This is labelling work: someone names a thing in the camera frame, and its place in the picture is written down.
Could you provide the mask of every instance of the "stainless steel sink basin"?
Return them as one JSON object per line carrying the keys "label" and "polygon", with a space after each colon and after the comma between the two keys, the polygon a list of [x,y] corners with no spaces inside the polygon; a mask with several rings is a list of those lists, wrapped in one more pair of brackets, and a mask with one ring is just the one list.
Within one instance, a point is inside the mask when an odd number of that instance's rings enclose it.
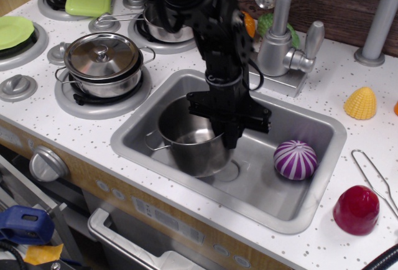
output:
{"label": "stainless steel sink basin", "polygon": [[[178,170],[168,150],[150,150],[146,135],[156,130],[158,117],[169,103],[200,90],[208,90],[201,72],[175,72],[113,134],[113,150],[275,231],[292,234],[305,230],[345,143],[343,125],[329,116],[253,92],[252,97],[272,111],[269,134],[246,129],[231,163],[212,177],[197,179]],[[157,135],[147,141],[151,146],[163,145]],[[307,142],[317,153],[318,168],[307,180],[286,179],[274,168],[276,147],[291,139]]]}

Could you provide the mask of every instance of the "yellow cloth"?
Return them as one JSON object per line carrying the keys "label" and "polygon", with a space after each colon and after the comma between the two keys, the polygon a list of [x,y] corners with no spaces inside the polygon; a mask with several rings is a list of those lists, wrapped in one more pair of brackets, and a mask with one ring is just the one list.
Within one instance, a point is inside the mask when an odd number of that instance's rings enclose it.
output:
{"label": "yellow cloth", "polygon": [[58,246],[30,246],[24,261],[32,265],[40,265],[60,259],[63,244]]}

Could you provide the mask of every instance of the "metal tongs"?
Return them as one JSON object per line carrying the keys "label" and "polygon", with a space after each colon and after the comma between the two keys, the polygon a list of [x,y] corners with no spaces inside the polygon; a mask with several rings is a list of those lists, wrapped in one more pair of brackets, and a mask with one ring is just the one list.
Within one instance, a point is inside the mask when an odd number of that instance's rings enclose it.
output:
{"label": "metal tongs", "polygon": [[[369,161],[369,163],[373,166],[374,170],[377,172],[377,174],[380,176],[380,178],[382,179],[382,181],[384,182],[384,184],[387,186],[387,191],[388,191],[388,196],[390,198],[390,201],[392,202],[392,205],[390,204],[390,202],[383,196],[381,195],[381,193],[376,190],[371,181],[368,179],[368,177],[366,176],[365,172],[363,171],[363,169],[361,168],[361,166],[359,165],[358,161],[355,158],[354,153],[359,152],[362,153],[362,155]],[[372,190],[378,195],[380,196],[388,205],[388,207],[391,209],[391,211],[395,214],[395,216],[398,218],[398,207],[397,204],[395,203],[394,199],[391,196],[391,190],[390,190],[390,185],[387,183],[387,181],[385,180],[385,178],[383,177],[383,175],[379,172],[379,170],[377,169],[377,167],[373,164],[372,160],[368,157],[368,155],[365,154],[364,151],[359,150],[359,149],[355,149],[352,150],[351,155],[353,156],[353,159],[355,160],[355,163],[357,164],[358,168],[360,169],[360,171],[362,172],[363,176],[365,177],[365,179],[368,181],[369,186],[372,188]]]}

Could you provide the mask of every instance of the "lid knob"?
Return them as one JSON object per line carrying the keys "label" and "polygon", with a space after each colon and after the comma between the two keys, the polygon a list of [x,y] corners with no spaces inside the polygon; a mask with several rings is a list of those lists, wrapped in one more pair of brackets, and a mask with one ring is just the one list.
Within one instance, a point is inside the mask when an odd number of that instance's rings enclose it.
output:
{"label": "lid knob", "polygon": [[106,45],[98,45],[93,49],[94,53],[98,56],[98,60],[105,60],[108,47]]}

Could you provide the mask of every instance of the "black cable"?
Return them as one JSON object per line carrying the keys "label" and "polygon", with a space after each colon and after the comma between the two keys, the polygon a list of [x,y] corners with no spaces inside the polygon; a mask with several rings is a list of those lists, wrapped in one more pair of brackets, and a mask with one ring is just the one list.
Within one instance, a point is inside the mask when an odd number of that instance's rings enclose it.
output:
{"label": "black cable", "polygon": [[5,242],[0,241],[0,248],[9,251],[10,253],[12,253],[13,256],[15,256],[15,259],[18,262],[19,265],[19,269],[21,270],[26,270],[26,264],[24,262],[24,260],[22,259],[22,256],[19,254],[19,252],[12,247],[10,244],[7,244]]}
{"label": "black cable", "polygon": [[387,249],[376,259],[371,261],[363,270],[385,270],[390,268],[398,261],[398,244]]}
{"label": "black cable", "polygon": [[264,83],[264,74],[261,72],[260,68],[256,65],[256,63],[252,60],[249,59],[249,65],[252,66],[260,75],[260,83],[256,88],[253,88],[251,91],[256,91],[258,90]]}

